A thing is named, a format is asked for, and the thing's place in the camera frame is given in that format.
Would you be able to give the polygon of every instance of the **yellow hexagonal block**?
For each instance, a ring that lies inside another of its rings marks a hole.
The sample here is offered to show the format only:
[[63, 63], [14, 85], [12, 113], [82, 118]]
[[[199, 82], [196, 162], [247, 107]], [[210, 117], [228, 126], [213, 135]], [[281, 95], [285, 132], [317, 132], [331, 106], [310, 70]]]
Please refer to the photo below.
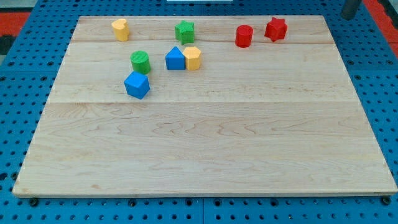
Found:
[[185, 56], [185, 67], [188, 70], [199, 69], [201, 51], [197, 47], [186, 47], [183, 54]]
[[130, 34], [129, 25], [126, 19], [118, 19], [112, 22], [113, 32], [116, 39], [127, 41]]

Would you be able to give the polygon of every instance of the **toy block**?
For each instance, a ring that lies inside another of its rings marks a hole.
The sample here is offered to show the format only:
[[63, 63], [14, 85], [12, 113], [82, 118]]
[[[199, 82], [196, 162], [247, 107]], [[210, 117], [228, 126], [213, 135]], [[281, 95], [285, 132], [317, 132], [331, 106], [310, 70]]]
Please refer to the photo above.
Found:
[[249, 47], [253, 37], [253, 28], [248, 25], [240, 25], [236, 29], [235, 44], [238, 47]]
[[130, 30], [126, 19], [118, 19], [112, 22], [113, 32], [116, 39], [120, 41], [127, 41]]
[[148, 77], [139, 72], [132, 72], [124, 81], [128, 95], [143, 99], [150, 90]]
[[193, 22], [181, 21], [175, 25], [175, 38], [181, 41], [181, 44], [193, 43], [195, 41], [195, 29]]
[[186, 47], [183, 54], [185, 56], [185, 66], [188, 70], [199, 69], [201, 51], [197, 47]]
[[185, 70], [185, 57], [178, 47], [166, 55], [166, 67], [168, 70]]
[[287, 31], [287, 25], [285, 19], [272, 18], [270, 22], [267, 23], [265, 37], [270, 38], [273, 42], [276, 40], [284, 39]]
[[147, 52], [138, 50], [133, 52], [130, 56], [132, 69], [141, 74], [148, 74], [150, 72], [149, 56]]

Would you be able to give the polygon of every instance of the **blue cube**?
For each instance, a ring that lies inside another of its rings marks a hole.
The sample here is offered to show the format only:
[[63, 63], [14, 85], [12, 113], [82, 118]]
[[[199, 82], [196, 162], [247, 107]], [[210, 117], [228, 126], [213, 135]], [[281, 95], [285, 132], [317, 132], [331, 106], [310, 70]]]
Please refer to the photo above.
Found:
[[166, 67], [168, 70], [185, 70], [185, 57], [178, 47], [166, 55]]
[[124, 81], [124, 86], [128, 95], [143, 99], [149, 91], [149, 81], [146, 75], [139, 72], [132, 72]]

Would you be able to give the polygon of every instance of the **blue pegboard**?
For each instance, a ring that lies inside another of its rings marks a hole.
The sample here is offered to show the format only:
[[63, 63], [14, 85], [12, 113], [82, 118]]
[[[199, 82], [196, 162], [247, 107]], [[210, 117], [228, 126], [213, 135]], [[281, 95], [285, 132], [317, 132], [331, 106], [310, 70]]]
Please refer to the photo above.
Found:
[[324, 15], [397, 181], [398, 61], [366, 8], [344, 21], [342, 5], [343, 0], [39, 0], [0, 67], [0, 223], [397, 223], [396, 195], [36, 201], [11, 194], [76, 22], [99, 15]]

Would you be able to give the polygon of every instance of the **red surface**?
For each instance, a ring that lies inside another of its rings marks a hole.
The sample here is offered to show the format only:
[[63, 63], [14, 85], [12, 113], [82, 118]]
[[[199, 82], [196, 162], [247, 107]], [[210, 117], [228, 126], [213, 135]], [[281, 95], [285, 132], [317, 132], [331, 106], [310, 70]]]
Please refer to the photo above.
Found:
[[384, 7], [376, 0], [364, 0], [363, 3], [390, 44], [392, 51], [398, 57], [398, 30], [392, 25], [391, 18], [384, 12]]
[[235, 44], [238, 47], [249, 47], [253, 37], [253, 28], [248, 25], [240, 25], [236, 29]]
[[0, 12], [0, 36], [18, 36], [30, 12]]
[[285, 19], [277, 19], [275, 17], [267, 24], [265, 37], [270, 38], [273, 42], [284, 39], [287, 31]]

